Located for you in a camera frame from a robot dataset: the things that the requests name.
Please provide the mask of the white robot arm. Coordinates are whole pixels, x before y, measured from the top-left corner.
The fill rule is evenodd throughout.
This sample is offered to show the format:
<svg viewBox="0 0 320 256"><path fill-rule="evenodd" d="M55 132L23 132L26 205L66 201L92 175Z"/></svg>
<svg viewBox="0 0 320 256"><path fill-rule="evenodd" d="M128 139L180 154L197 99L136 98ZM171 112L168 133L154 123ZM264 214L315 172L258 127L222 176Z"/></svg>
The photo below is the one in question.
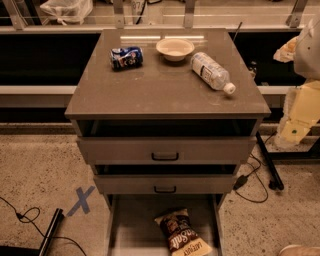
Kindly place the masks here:
<svg viewBox="0 0 320 256"><path fill-rule="evenodd" d="M279 48L273 59L292 61L294 72L305 78L302 85L288 90L277 128L276 145L288 148L298 145L320 120L320 15Z"/></svg>

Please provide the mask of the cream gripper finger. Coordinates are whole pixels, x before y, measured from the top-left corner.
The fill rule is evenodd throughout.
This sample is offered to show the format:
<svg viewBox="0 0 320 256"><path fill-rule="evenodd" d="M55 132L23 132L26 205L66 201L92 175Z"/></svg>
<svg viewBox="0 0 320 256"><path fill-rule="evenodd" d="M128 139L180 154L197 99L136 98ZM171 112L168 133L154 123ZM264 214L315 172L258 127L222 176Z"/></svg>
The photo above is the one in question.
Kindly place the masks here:
<svg viewBox="0 0 320 256"><path fill-rule="evenodd" d="M273 59L279 62L287 63L294 59L295 48L298 37L293 37L283 46L276 50Z"/></svg>
<svg viewBox="0 0 320 256"><path fill-rule="evenodd" d="M298 145L310 132L313 125L313 122L305 120L282 118L277 128L275 144L278 147Z"/></svg>

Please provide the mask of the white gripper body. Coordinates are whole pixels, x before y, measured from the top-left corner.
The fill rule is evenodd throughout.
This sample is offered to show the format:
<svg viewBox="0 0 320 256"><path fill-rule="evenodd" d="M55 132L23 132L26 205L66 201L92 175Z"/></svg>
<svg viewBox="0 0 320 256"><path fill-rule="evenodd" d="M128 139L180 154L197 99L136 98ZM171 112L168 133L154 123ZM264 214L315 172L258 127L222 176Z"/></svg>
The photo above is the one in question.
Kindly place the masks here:
<svg viewBox="0 0 320 256"><path fill-rule="evenodd" d="M310 129L320 120L320 81L309 80L289 90L287 124L291 129Z"/></svg>

